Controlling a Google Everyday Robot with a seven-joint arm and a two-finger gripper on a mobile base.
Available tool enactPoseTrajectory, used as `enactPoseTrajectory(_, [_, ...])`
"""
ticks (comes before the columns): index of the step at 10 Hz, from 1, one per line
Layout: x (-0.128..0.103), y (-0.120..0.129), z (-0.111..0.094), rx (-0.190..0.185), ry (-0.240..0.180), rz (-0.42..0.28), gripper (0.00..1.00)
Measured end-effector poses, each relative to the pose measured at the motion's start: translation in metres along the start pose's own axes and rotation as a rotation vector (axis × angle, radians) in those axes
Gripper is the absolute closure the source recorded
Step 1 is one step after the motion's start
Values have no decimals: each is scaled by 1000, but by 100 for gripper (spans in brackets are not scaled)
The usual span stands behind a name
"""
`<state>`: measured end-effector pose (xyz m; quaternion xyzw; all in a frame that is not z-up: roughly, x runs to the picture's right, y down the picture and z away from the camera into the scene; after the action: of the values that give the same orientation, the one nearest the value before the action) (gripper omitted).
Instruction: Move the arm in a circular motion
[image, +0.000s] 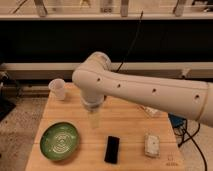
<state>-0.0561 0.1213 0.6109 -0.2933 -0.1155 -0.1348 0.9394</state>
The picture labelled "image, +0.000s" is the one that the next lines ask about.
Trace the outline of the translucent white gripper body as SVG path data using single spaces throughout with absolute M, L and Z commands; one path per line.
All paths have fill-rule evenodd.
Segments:
M 99 109 L 102 106 L 103 101 L 98 102 L 87 102 L 85 100 L 82 100 L 84 108 L 88 111 L 88 119 L 89 123 L 92 129 L 96 129 L 99 127 L 99 121 L 100 121 L 100 113 Z

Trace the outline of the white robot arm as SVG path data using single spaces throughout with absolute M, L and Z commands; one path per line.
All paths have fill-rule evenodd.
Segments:
M 126 75 L 110 68 L 110 58 L 94 52 L 74 70 L 72 81 L 88 111 L 113 96 L 213 127 L 213 83 Z

